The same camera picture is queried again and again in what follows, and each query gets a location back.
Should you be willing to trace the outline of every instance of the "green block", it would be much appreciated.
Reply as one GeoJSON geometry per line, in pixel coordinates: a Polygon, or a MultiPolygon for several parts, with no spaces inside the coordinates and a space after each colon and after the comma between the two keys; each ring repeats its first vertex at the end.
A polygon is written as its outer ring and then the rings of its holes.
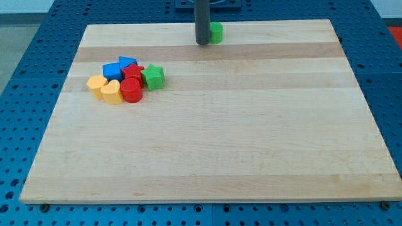
{"type": "Polygon", "coordinates": [[[163,89],[165,84],[165,74],[162,67],[156,67],[152,64],[141,71],[143,82],[148,86],[149,91],[154,89],[163,89]]]}
{"type": "Polygon", "coordinates": [[[223,30],[224,27],[220,22],[211,22],[210,24],[210,43],[211,44],[219,44],[223,39],[223,30]]]}

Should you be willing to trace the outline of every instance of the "green star block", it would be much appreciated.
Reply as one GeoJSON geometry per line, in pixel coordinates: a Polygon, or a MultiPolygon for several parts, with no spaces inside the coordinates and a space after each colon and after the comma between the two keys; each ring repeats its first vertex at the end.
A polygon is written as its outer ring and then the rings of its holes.
{"type": "Polygon", "coordinates": [[[156,67],[152,64],[145,70],[141,71],[143,82],[148,86],[149,91],[154,89],[163,89],[165,84],[165,74],[162,67],[156,67]]]}

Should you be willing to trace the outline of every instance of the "black cylinder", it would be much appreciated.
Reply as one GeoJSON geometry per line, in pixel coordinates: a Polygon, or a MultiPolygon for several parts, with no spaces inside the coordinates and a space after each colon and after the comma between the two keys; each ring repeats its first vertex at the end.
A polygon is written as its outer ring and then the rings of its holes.
{"type": "Polygon", "coordinates": [[[209,0],[194,0],[195,41],[199,45],[208,45],[209,29],[209,0]]]}

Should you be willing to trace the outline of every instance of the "red cylinder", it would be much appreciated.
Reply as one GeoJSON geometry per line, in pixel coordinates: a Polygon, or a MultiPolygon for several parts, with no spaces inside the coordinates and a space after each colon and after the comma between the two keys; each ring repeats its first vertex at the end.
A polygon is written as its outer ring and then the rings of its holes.
{"type": "Polygon", "coordinates": [[[141,85],[135,78],[124,79],[120,84],[120,91],[124,97],[124,100],[129,103],[136,103],[143,98],[141,85]]]}

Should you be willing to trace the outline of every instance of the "pile of blocks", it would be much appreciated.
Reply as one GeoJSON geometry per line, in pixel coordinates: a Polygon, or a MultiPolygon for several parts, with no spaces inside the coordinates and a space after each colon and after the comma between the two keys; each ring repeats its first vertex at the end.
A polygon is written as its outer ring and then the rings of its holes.
{"type": "Polygon", "coordinates": [[[145,85],[149,91],[163,89],[165,85],[162,67],[150,64],[145,69],[134,58],[119,56],[118,62],[105,64],[102,69],[103,75],[90,77],[87,86],[95,99],[108,104],[121,104],[123,100],[136,103],[143,98],[141,89],[145,85]]]}

